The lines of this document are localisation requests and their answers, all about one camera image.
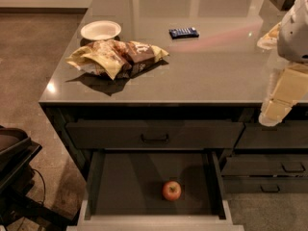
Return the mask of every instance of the gray countertop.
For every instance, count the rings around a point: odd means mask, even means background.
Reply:
[[[268,0],[93,0],[40,105],[261,104],[270,73],[287,61],[257,40],[281,20]],[[111,81],[65,62],[96,20],[119,23],[120,40],[164,48],[169,56],[140,76]],[[168,29],[195,27],[199,38],[172,40]]]

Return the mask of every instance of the chair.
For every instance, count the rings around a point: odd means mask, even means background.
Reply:
[[[75,224],[26,196],[34,186],[31,160],[41,151],[40,144],[17,128],[0,126],[0,226],[28,218],[46,230],[65,230]]]

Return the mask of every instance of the floor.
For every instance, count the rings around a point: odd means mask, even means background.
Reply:
[[[43,149],[31,166],[46,183],[45,206],[72,218],[85,182],[54,132],[38,100],[77,29],[81,14],[0,13],[0,124],[18,127]],[[44,198],[42,181],[30,196]],[[245,231],[308,230],[308,194],[228,194],[235,224]],[[28,219],[9,231],[41,230]]]

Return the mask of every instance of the white bowl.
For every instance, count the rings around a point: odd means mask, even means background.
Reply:
[[[120,32],[120,25],[108,20],[95,21],[81,29],[82,37],[89,40],[112,39]]]

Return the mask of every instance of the drawer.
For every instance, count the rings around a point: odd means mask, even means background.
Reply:
[[[236,149],[307,148],[308,121],[286,121],[275,127],[246,123]]]
[[[308,193],[308,177],[223,177],[226,193]]]
[[[66,125],[76,148],[232,148],[244,126],[208,120],[78,120]]]
[[[226,158],[221,175],[308,176],[308,155],[236,155]]]
[[[178,200],[164,200],[162,186],[168,180],[180,183]],[[214,153],[96,151],[78,230],[87,226],[135,230],[134,225],[145,225],[143,230],[156,230],[159,225],[167,230],[173,224],[188,229],[209,223],[231,225],[221,187]]]

